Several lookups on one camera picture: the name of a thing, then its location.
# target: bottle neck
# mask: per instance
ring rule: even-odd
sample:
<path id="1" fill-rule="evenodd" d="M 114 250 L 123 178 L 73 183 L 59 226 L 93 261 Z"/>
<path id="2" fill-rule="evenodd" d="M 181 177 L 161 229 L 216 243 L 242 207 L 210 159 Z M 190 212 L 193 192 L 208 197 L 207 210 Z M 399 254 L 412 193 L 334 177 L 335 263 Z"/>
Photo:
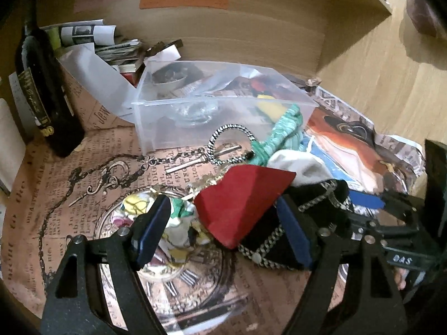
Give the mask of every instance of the bottle neck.
<path id="1" fill-rule="evenodd" d="M 28 2 L 28 6 L 26 8 L 24 33 L 25 33 L 25 35 L 29 35 L 35 29 L 38 29 L 37 13 L 36 13 L 36 0 L 30 0 Z"/>

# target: black cloth with chain print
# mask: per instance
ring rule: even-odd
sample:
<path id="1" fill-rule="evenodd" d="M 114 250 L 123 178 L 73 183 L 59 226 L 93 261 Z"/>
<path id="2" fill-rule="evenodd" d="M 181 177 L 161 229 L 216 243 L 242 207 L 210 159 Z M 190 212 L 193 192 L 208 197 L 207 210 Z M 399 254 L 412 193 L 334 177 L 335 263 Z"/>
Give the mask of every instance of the black cloth with chain print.
<path id="1" fill-rule="evenodd" d="M 333 184 L 334 189 L 331 187 L 326 189 L 323 184 L 325 186 Z M 330 228 L 337 235 L 349 238 L 351 235 L 349 223 L 346 221 L 344 210 L 339 207 L 348 198 L 349 189 L 346 181 L 327 180 L 323 183 L 303 185 L 297 188 L 289 187 L 285 194 L 288 194 L 296 206 L 300 207 L 332 190 L 332 195 L 329 194 L 321 202 L 307 208 L 304 213 L 311 216 L 318 227 Z M 352 209 L 350 201 L 345 205 L 348 209 Z M 238 249 L 244 256 L 263 267 L 303 269 L 303 266 L 295 259 L 287 236 L 280 226 L 274 206 L 264 213 L 250 233 L 241 241 Z"/>

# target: plastic bin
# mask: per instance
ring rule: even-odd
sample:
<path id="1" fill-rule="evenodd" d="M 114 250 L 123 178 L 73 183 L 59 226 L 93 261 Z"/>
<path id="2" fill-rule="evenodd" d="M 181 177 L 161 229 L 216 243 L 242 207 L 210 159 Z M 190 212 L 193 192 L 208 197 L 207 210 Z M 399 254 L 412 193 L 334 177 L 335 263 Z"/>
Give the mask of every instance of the plastic bin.
<path id="1" fill-rule="evenodd" d="M 307 123 L 317 103 L 276 70 L 213 61 L 150 62 L 137 87 L 135 126 L 142 152 L 206 145 L 221 125 L 240 124 L 262 141 L 297 104 Z M 229 130 L 222 142 L 243 142 Z"/>

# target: red object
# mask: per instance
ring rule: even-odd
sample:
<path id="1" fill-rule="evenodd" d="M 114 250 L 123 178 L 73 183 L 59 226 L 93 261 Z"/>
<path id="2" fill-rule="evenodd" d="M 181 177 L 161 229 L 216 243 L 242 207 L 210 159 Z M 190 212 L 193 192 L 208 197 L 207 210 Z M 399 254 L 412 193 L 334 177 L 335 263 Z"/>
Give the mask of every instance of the red object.
<path id="1" fill-rule="evenodd" d="M 194 200 L 201 223 L 233 249 L 295 178 L 296 173 L 257 165 L 234 166 Z"/>

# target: clock illustration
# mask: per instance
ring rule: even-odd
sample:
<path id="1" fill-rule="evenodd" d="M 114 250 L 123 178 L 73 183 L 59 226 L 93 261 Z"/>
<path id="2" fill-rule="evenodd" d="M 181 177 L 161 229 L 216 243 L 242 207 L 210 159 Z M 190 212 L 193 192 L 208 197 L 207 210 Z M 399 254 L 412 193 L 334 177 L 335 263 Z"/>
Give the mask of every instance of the clock illustration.
<path id="1" fill-rule="evenodd" d="M 147 191 L 148 188 L 127 193 Z M 167 196 L 182 197 L 182 189 L 166 190 Z M 97 221 L 94 238 L 111 236 L 118 227 L 111 221 L 113 211 L 127 196 L 116 200 Z M 182 264 L 164 261 L 155 253 L 153 262 L 138 272 L 142 288 L 166 332 L 185 335 L 216 327 L 229 316 L 240 314 L 249 301 L 233 283 L 236 256 L 214 242 L 198 246 Z M 108 265 L 101 265 L 104 295 L 114 325 L 126 328 L 113 289 Z"/>

